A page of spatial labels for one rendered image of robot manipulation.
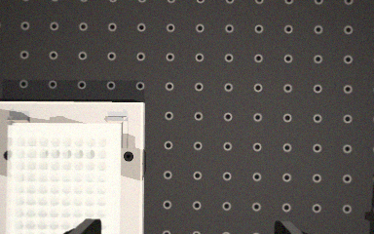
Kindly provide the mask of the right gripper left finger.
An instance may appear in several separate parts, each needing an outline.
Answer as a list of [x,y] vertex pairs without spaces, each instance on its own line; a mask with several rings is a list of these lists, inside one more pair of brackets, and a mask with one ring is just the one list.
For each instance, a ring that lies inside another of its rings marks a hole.
[[101,234],[101,219],[86,218],[76,228],[63,234]]

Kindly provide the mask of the white well plate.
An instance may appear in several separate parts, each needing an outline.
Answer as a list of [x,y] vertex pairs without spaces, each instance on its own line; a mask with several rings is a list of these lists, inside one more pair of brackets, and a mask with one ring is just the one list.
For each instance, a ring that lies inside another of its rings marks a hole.
[[8,126],[6,234],[120,234],[122,124]]

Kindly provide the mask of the black perforated breadboard plate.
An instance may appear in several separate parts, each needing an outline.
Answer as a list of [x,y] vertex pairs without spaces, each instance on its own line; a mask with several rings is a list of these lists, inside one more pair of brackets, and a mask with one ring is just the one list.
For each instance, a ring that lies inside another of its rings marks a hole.
[[374,0],[0,0],[0,101],[143,102],[143,234],[374,234]]

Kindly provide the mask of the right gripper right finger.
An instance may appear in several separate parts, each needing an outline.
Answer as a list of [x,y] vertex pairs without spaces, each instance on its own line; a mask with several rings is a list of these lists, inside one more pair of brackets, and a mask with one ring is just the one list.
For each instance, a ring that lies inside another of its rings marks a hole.
[[275,234],[307,234],[300,231],[291,221],[276,221]]

